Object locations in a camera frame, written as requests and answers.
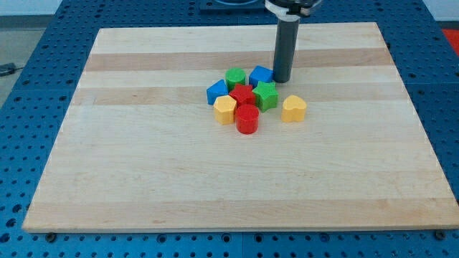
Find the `blue cube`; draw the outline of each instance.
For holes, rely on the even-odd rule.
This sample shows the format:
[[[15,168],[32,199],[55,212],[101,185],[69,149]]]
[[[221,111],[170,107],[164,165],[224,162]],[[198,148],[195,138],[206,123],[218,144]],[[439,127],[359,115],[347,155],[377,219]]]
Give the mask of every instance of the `blue cube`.
[[[224,80],[220,80],[207,88],[207,104],[213,105],[218,97],[225,95],[228,95],[228,87]]]
[[[249,84],[255,89],[258,86],[258,82],[273,82],[273,71],[257,65],[249,76]]]

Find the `yellow pentagonal block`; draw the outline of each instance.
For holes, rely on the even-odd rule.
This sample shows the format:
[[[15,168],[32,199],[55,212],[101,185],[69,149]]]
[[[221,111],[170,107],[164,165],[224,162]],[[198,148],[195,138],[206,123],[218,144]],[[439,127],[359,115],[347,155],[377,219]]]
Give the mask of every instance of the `yellow pentagonal block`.
[[[285,123],[303,121],[307,106],[308,105],[301,97],[290,95],[282,104],[282,115],[280,119]]]
[[[214,103],[215,120],[222,125],[235,122],[236,100],[229,95],[218,97]]]

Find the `metal table surface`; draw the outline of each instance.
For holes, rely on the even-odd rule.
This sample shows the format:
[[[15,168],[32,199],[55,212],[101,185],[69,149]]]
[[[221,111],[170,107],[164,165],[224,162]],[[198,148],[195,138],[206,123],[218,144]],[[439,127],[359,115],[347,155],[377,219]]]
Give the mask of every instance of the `metal table surface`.
[[[0,110],[0,257],[459,257],[459,230],[28,234],[22,221],[99,28],[274,24],[199,1],[63,0]],[[377,22],[459,196],[459,66],[421,0],[328,0],[303,22]]]

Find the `pile of blocks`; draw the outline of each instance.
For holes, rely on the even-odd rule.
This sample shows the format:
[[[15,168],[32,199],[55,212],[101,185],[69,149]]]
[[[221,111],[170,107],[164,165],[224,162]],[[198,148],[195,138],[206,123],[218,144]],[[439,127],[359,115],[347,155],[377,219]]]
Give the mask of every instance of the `pile of blocks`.
[[[214,106],[215,120],[222,125],[236,122],[238,131],[251,134],[258,129],[261,112],[278,106],[278,91],[273,82],[273,71],[257,66],[246,85],[244,70],[234,67],[227,70],[225,79],[207,88],[207,103]],[[306,102],[291,95],[283,103],[283,122],[302,121],[306,114]]]

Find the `light wood grain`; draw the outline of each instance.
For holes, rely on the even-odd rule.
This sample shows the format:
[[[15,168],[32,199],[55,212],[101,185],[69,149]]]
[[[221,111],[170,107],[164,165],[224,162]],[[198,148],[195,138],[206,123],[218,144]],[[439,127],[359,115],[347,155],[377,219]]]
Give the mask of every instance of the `light wood grain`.
[[[459,227],[376,24],[300,27],[291,80],[277,89],[279,107],[291,94],[308,102],[304,122],[271,109],[241,135],[214,120],[206,88],[230,65],[270,66],[274,37],[272,26],[100,30],[24,229]]]

